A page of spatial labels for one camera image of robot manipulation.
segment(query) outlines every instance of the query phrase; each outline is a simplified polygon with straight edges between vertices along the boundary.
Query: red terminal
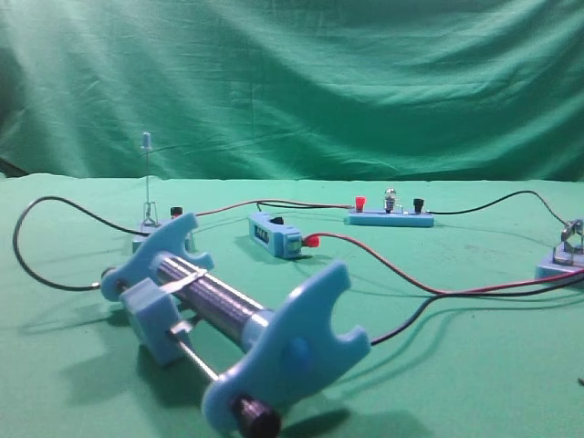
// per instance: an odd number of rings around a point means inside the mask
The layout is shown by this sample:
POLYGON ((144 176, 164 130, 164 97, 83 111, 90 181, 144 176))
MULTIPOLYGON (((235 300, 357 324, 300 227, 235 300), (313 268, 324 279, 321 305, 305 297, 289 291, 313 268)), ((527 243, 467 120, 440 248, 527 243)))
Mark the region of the red terminal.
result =
POLYGON ((357 213, 363 213, 363 206, 367 202, 367 198, 365 196, 357 196, 355 198, 355 210, 357 213))
POLYGON ((320 237, 317 235, 310 235, 302 241, 303 246, 308 246, 309 248, 318 248, 320 246, 320 237))

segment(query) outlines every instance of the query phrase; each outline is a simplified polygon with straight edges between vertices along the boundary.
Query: blue plastic component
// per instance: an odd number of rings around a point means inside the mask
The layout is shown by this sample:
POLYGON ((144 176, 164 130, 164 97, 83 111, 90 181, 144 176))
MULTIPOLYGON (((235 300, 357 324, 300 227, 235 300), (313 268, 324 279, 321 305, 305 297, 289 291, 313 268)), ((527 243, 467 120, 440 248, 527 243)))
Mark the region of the blue plastic component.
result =
MULTIPOLYGON (((168 219, 166 221, 160 221, 160 225, 165 225, 168 224, 171 220, 173 219, 168 219)), ((156 230, 158 230, 159 227, 156 226, 152 226, 152 225, 148 225, 148 224, 140 224, 140 231, 142 231, 143 233, 148 233, 148 234, 152 234, 154 233, 156 230)), ((147 239, 147 236, 144 235, 135 235, 133 240, 131 241, 131 252, 135 253, 136 251, 138 251, 138 248, 140 247, 140 245, 147 239)), ((184 238, 184 249, 186 249, 189 252, 194 251, 194 238, 193 238, 193 233, 189 233, 185 238, 184 238)))
MULTIPOLYGON (((560 244, 556 247, 556 258, 560 258, 563 260, 569 260, 570 254, 564 251, 564 245, 560 244)), ((573 256, 574 265, 561 265, 559 263, 554 262, 554 252, 548 254, 544 259, 541 261, 539 265, 536 267, 536 278, 547 278, 549 276, 559 276, 562 274, 569 274, 572 272, 576 272, 582 270, 584 266, 584 255, 582 254, 575 254, 573 256)), ((584 289, 584 279, 570 287, 574 287, 577 289, 584 289)))
MULTIPOLYGON (((182 320, 172 297, 164 293, 154 282, 146 278, 120 295, 136 336, 156 362, 167 365, 183 356, 167 331, 182 320)), ((186 332, 177 336, 191 345, 186 332)))
POLYGON ((134 286, 149 277, 156 281, 156 272, 151 269, 151 261, 161 251, 167 251, 205 269, 212 269, 213 259, 208 253, 193 255, 184 247, 184 239, 196 228, 197 219, 193 213, 182 214, 159 227, 138 248, 126 265, 109 271, 101 279, 101 294, 109 301, 118 301, 123 288, 134 286))
POLYGON ((359 213, 353 209, 345 217, 345 224, 430 228, 434 226, 434 216, 429 213, 416 213, 411 211, 385 213, 385 210, 363 210, 363 212, 359 213))
MULTIPOLYGON (((335 262, 289 295, 263 333, 248 340, 253 347, 247 354, 207 389, 203 414, 215 429, 237 427, 230 409, 235 396, 289 405, 322 390, 367 355, 370 341, 363 328, 339 337, 331 329, 332 309, 349 285, 347 268, 335 262)), ((246 336, 257 331, 245 328, 246 336)))
POLYGON ((249 236, 274 257, 285 259, 302 256, 302 234, 295 226, 270 222, 271 214, 250 214, 249 236))

